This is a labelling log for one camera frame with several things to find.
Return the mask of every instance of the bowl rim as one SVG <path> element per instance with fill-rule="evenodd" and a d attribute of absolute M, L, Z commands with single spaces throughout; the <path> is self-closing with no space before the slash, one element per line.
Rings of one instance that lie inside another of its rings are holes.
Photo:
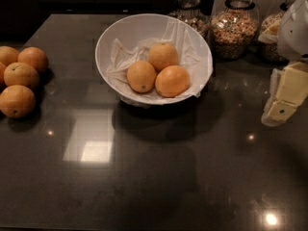
<path fill-rule="evenodd" d="M 174 21 L 177 21 L 178 23 L 182 23 L 185 25 L 185 27 L 191 27 L 190 25 L 188 25 L 187 23 L 177 19 L 177 18 L 174 18 L 174 17 L 171 17 L 171 16 L 168 16 L 168 15 L 165 15 L 165 14 L 158 14 L 158 13 L 139 13 L 139 14 L 132 14 L 132 15 L 128 15 L 128 16 L 125 16 L 123 18 L 121 18 L 120 20 L 117 20 L 116 22 L 114 22 L 113 24 L 111 24 L 102 34 L 101 36 L 99 37 L 97 43 L 96 43 L 96 46 L 95 46 L 95 61 L 96 61 L 96 67 L 101 75 L 101 77 L 104 79 L 104 81 L 109 85 L 110 88 L 112 88 L 116 93 L 118 93 L 121 97 L 124 97 L 126 99 L 126 101 L 128 100 L 131 100 L 133 102 L 137 102 L 137 103 L 140 103 L 140 104 L 143 104 L 143 105 L 166 105 L 166 104 L 174 104 L 174 103 L 178 103 L 178 102 L 181 102 L 185 99 L 188 99 L 190 97 L 192 97 L 193 95 L 188 95 L 188 96 L 184 96 L 183 98 L 177 98 L 177 99 L 174 99 L 174 98 L 165 98 L 164 99 L 167 99 L 168 102 L 162 102 L 162 103 L 157 103 L 157 102 L 150 102 L 150 101 L 142 101 L 142 100 L 135 100 L 133 99 L 132 97 L 126 95 L 125 93 L 122 93 L 121 91 L 117 90 L 116 87 L 114 87 L 109 81 L 108 81 L 108 78 L 107 76 L 105 76 L 101 70 L 101 68 L 99 67 L 99 61 L 98 61 L 98 48 L 99 48 L 99 43 L 100 41 L 105 37 L 106 34 L 108 34 L 108 31 L 113 27 L 115 26 L 116 24 L 118 23 L 122 23 L 123 21 L 127 20 L 127 19 L 131 19 L 132 17 L 140 17 L 140 16 L 158 16 L 158 17 L 165 17 L 167 19 L 171 19 L 171 20 L 174 20 Z M 208 74 L 208 78 L 205 79 L 204 81 L 204 85 L 200 88 L 200 91 L 202 91 L 204 89 L 204 87 L 206 86 L 206 84 L 209 82 L 209 79 L 211 78 L 212 74 L 213 74 L 213 56 L 212 56 L 212 52 L 211 52 L 211 49 L 207 43 L 207 41 L 205 40 L 204 37 L 202 37 L 196 30 L 195 31 L 195 34 L 198 35 L 200 37 L 201 40 L 204 41 L 205 45 L 207 45 L 208 47 L 208 54 L 209 54 L 209 59 L 208 59 L 208 67 L 209 67 L 209 74 Z"/>

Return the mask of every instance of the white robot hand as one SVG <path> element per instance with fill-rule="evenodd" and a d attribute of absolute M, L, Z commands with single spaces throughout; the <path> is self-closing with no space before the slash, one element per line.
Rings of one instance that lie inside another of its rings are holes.
<path fill-rule="evenodd" d="M 308 95 L 308 0 L 295 0 L 278 30 L 278 53 L 290 60 L 270 79 L 270 98 L 262 123 L 277 126 L 295 113 Z"/>

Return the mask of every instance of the citrus fruit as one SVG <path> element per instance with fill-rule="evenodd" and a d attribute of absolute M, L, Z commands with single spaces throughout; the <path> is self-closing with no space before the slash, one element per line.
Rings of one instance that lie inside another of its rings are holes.
<path fill-rule="evenodd" d="M 4 82 L 8 87 L 22 85 L 34 90 L 39 86 L 39 74 L 28 64 L 13 63 L 4 71 Z"/>
<path fill-rule="evenodd" d="M 158 42 L 150 48 L 147 60 L 159 72 L 169 65 L 177 65 L 178 53 L 172 43 Z"/>
<path fill-rule="evenodd" d="M 45 72 L 48 68 L 48 58 L 46 54 L 37 47 L 23 49 L 17 59 L 20 63 L 31 65 L 38 74 Z"/>
<path fill-rule="evenodd" d="M 17 62 L 19 51 L 10 46 L 0 46 L 0 62 L 9 65 Z"/>
<path fill-rule="evenodd" d="M 0 110 L 11 118 L 22 118 L 36 106 L 36 97 L 32 90 L 14 85 L 5 88 L 0 95 Z"/>
<path fill-rule="evenodd" d="M 6 70 L 6 66 L 0 63 L 0 87 L 5 85 L 4 82 L 4 71 Z"/>
<path fill-rule="evenodd" d="M 174 97 L 187 90 L 191 77 L 185 67 L 170 65 L 156 77 L 155 89 L 163 97 Z"/>
<path fill-rule="evenodd" d="M 132 63 L 126 73 L 131 89 L 140 93 L 148 92 L 154 88 L 156 75 L 154 66 L 147 61 Z"/>

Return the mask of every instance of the kitchen counter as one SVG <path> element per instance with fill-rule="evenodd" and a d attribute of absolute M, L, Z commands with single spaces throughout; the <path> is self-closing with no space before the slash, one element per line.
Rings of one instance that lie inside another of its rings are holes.
<path fill-rule="evenodd" d="M 252 48 L 216 60 L 199 98 L 129 106 L 94 59 L 123 16 L 52 14 L 20 45 L 43 49 L 50 70 L 31 115 L 0 115 L 0 226 L 307 231 L 307 104 L 261 123 L 275 66 Z"/>

